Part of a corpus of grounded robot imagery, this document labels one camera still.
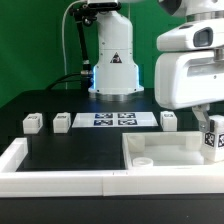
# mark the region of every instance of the white box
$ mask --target white box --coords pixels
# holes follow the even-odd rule
[[[29,114],[23,120],[24,134],[37,134],[43,126],[43,116],[40,113]]]
[[[70,113],[58,113],[53,120],[54,133],[67,133],[71,126]]]
[[[126,169],[160,167],[166,170],[167,167],[204,165],[206,162],[201,155],[202,136],[201,132],[124,133],[123,152]]]
[[[174,112],[160,112],[160,124],[163,131],[177,131],[177,117]]]

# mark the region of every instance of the green wall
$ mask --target green wall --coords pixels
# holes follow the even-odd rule
[[[4,0],[0,10],[0,106],[26,90],[44,89],[64,74],[61,21],[70,0]],[[128,15],[123,4],[121,14]],[[140,66],[140,81],[153,87],[154,66],[159,52],[156,37],[183,23],[166,15],[156,0],[131,5],[134,27],[134,59]],[[97,26],[85,28],[91,63],[98,58]],[[76,26],[66,20],[68,72],[81,69]]]

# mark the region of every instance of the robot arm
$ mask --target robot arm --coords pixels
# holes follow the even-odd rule
[[[187,23],[157,39],[169,52],[156,64],[155,95],[165,108],[193,107],[202,132],[212,130],[209,103],[224,99],[224,0],[158,0],[172,16]]]

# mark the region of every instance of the small white block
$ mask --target small white block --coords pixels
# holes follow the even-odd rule
[[[53,120],[54,133],[67,133],[71,126],[70,113],[58,113]]]
[[[160,113],[160,124],[163,131],[177,131],[177,117],[174,112],[163,111]]]
[[[29,114],[23,120],[24,134],[37,134],[43,126],[43,116],[40,113]]]

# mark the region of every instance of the black cable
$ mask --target black cable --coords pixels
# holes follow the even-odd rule
[[[56,85],[58,85],[60,83],[68,83],[68,82],[80,82],[80,80],[63,80],[63,81],[55,82],[55,83],[52,83],[51,85],[49,85],[46,88],[46,90],[51,90],[53,87],[55,87]]]
[[[65,79],[68,79],[70,77],[75,77],[75,76],[81,76],[81,74],[80,73],[73,73],[73,74],[69,74],[69,75],[64,75],[64,76],[58,78],[53,83],[51,83],[49,86],[47,86],[46,90],[51,90],[55,85],[57,85],[58,83],[61,83],[61,81],[65,80]]]

